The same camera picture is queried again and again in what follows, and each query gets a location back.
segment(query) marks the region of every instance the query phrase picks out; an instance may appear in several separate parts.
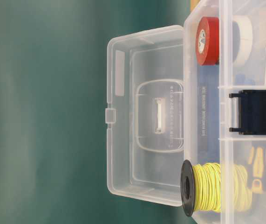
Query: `black clip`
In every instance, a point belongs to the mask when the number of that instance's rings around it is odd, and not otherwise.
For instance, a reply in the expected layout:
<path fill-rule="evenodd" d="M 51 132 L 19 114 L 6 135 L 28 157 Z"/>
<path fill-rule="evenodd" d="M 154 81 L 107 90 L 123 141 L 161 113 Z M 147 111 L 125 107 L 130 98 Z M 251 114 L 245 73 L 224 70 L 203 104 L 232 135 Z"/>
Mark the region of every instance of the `black clip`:
<path fill-rule="evenodd" d="M 242 90 L 229 94 L 239 99 L 239 127 L 229 129 L 243 135 L 266 135 L 266 90 Z"/>

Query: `black plastic part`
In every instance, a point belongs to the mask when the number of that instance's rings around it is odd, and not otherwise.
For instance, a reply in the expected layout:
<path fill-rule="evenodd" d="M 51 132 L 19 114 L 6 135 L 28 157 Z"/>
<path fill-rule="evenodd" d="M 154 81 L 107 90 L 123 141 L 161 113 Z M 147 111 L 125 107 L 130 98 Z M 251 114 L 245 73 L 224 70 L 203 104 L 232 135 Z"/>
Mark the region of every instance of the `black plastic part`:
<path fill-rule="evenodd" d="M 180 191 L 186 216 L 191 217 L 195 207 L 195 180 L 190 161 L 185 160 L 180 173 Z"/>
<path fill-rule="evenodd" d="M 231 127 L 230 132 L 266 135 L 266 90 L 242 90 L 229 97 L 239 98 L 239 127 Z"/>

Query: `white tape roll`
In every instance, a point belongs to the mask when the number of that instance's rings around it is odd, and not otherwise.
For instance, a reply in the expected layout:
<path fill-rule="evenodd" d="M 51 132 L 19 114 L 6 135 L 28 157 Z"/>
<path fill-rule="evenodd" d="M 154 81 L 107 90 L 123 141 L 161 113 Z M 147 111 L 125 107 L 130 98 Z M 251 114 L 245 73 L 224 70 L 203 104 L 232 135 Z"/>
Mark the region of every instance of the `white tape roll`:
<path fill-rule="evenodd" d="M 253 28 L 250 19 L 247 16 L 236 15 L 233 17 L 234 27 L 238 29 L 239 37 L 233 40 L 234 61 L 236 67 L 243 66 L 249 59 L 253 46 Z"/>

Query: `yellow wire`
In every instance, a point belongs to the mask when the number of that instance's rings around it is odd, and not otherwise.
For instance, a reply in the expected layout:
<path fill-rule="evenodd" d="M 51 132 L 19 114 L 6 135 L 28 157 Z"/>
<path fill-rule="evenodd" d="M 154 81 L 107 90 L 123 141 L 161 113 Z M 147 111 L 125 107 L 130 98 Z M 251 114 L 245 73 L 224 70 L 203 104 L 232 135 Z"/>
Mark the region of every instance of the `yellow wire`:
<path fill-rule="evenodd" d="M 221 167 L 218 163 L 193 166 L 195 180 L 194 211 L 221 211 Z M 241 165 L 233 167 L 234 208 L 246 211 L 252 204 L 252 192 L 247 188 L 248 174 Z"/>

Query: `yellow wire spool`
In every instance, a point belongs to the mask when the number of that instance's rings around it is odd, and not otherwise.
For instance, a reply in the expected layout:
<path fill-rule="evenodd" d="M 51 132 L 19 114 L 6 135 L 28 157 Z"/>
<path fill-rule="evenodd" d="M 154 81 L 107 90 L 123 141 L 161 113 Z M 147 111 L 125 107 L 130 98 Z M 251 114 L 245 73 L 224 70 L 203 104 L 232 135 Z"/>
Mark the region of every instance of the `yellow wire spool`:
<path fill-rule="evenodd" d="M 252 191 L 247 187 L 248 174 L 244 166 L 233 166 L 234 208 L 247 211 L 252 205 Z M 185 160 L 181 173 L 181 193 L 184 211 L 221 211 L 221 167 L 218 163 L 192 166 Z"/>

